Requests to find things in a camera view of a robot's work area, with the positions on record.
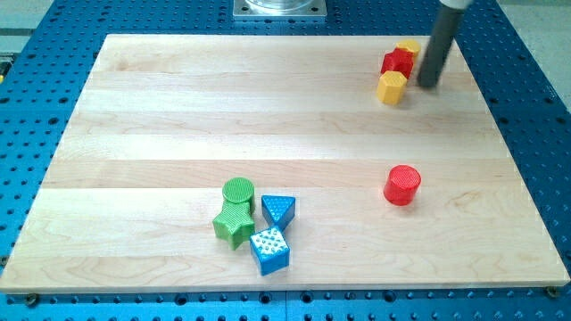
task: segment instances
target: blue triangular prism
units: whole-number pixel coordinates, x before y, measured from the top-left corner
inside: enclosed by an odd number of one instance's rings
[[[285,230],[295,216],[295,197],[262,195],[261,213],[269,226]]]

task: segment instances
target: yellow cube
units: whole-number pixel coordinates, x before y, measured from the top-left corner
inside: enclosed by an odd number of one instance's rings
[[[407,78],[399,71],[386,71],[378,80],[378,100],[387,104],[399,103],[407,86],[407,81]]]
[[[396,47],[412,53],[414,61],[416,61],[418,53],[420,53],[420,44],[415,39],[403,39],[396,43]]]

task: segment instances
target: wooden tabletop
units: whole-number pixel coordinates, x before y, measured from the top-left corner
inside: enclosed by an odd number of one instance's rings
[[[566,284],[457,46],[435,90],[415,70],[400,105],[377,100],[400,39],[108,36],[0,289]],[[398,164],[422,176],[406,207],[381,193]],[[214,236],[231,177],[256,187],[256,230],[261,195],[297,198],[288,268],[262,277],[247,243]]]

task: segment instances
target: blue cube with white dots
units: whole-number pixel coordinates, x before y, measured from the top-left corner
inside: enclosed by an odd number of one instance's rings
[[[251,235],[250,248],[263,276],[289,265],[289,246],[277,226]]]
[[[262,195],[261,214],[269,226],[277,226],[283,231],[294,219],[295,197]]]

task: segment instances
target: red cylinder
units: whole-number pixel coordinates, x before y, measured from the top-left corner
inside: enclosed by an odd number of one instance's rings
[[[414,199],[420,185],[420,174],[408,165],[398,165],[391,169],[383,194],[394,205],[408,205]]]

